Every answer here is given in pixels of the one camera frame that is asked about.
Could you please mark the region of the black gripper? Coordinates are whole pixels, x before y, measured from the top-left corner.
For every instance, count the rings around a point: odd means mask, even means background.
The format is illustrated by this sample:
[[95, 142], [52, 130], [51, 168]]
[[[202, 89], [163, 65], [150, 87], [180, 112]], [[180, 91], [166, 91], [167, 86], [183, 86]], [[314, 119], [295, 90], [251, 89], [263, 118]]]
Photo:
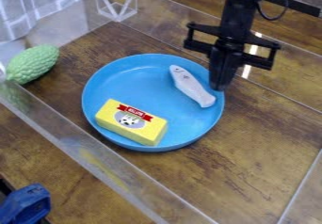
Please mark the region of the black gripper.
[[[251, 32], [255, 11], [261, 11], [262, 0], [226, 0], [219, 26], [187, 24], [187, 38], [183, 47], [210, 58], [208, 80], [212, 89], [223, 91], [235, 72], [245, 64], [270, 70], [281, 45], [263, 40]], [[251, 44], [270, 49], [269, 57], [247, 54], [245, 45]]]

